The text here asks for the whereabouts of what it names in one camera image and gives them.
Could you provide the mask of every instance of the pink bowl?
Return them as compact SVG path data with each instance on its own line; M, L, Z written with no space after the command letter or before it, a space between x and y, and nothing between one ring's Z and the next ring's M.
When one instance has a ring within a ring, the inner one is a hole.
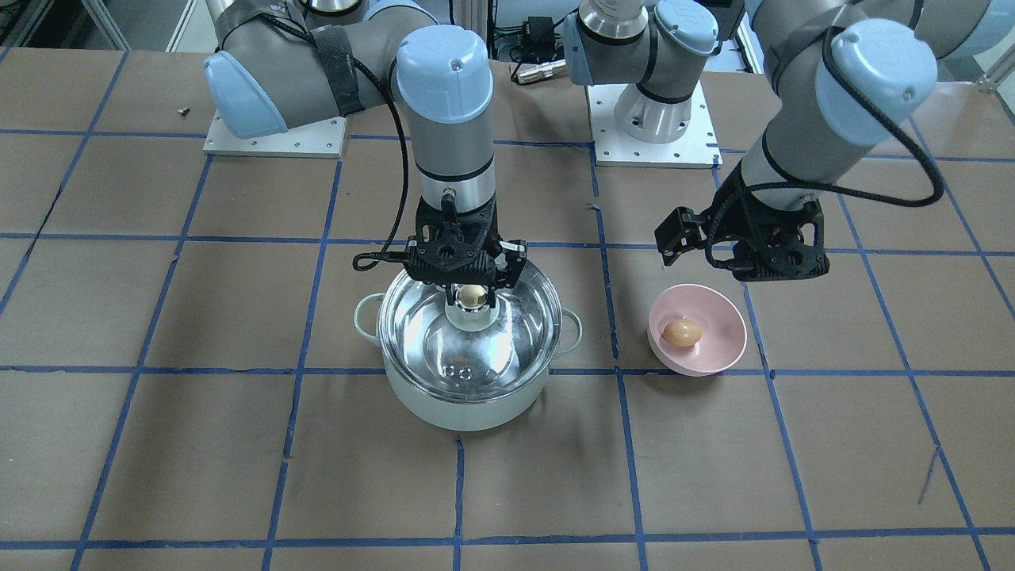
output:
M663 339L676 319L701 328L701 341L678 348ZM667 368L691 377L714 375L733 367L747 349L747 327L726 296L696 283L681 283L656 298L649 311L649 345Z

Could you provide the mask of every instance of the light blue joint cap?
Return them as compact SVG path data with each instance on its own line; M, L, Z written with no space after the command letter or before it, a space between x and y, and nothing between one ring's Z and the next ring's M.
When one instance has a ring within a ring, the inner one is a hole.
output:
M754 13L758 11L758 6L761 5L763 0L744 0L744 6L747 7L747 17L754 19Z
M991 0L984 18L965 42L947 57L974 56L997 46L1015 25L1015 0Z
M486 46L457 25L428 25L405 37L398 49L398 90L420 116L465 123L493 98Z
M564 59L567 61L567 77L576 85L593 85L589 57L582 43L582 32L578 29L578 15L567 14L561 24L564 39Z
M662 0L656 4L656 22L663 33L699 56L716 51L719 22L694 0Z
M895 21L861 20L832 41L831 51L845 78L896 124L909 117L937 83L938 64L931 47ZM818 65L815 87L821 115L847 141L874 146L890 136L823 63Z
M271 97L232 54L223 51L205 59L204 77L233 135L249 139L289 130Z
M430 16L430 19L433 20L433 23L437 23L437 18L433 17L433 14L427 12L426 10L423 9L422 6L416 4L412 0L378 0L374 2L373 5L369 7L369 9L366 10L366 13L363 14L363 21L369 20L370 18L376 16L378 12L384 10L385 8L393 8L395 6L405 6L406 8L413 8L419 10L420 12Z

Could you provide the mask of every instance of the pot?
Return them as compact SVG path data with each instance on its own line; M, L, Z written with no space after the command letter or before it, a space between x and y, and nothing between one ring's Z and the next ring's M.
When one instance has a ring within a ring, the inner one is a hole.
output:
M381 348L402 404L449 430L485 430L521 415L546 385L550 360L582 343L582 320L560 307L553 285L531 261L514 289L495 292L494 308L476 293L470 285L457 288L449 306L443 288L402 271L386 293L363 298L353 315L356 332ZM359 316L377 302L371 336ZM578 328L566 349L558 347L561 316Z

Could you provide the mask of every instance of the brown egg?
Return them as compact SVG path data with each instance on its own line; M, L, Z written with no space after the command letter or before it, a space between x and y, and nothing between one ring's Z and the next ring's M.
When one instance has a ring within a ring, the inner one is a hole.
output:
M663 339L676 347L694 347L701 341L701 328L690 319L677 319L663 330Z

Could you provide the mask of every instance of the metal base plate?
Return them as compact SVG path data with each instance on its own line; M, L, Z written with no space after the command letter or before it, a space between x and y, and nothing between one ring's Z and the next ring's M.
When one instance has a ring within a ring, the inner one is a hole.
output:
M225 121L215 112L204 140L208 154L228 156L298 156L304 158L341 158L345 142L345 119L325 119L285 133L241 139L229 132Z
M710 168L723 163L719 142L708 115L701 83L691 95L693 112L684 136L671 143L647 143L620 130L613 106L626 85L593 85L588 88L589 121L596 141L596 163L604 166L657 166Z

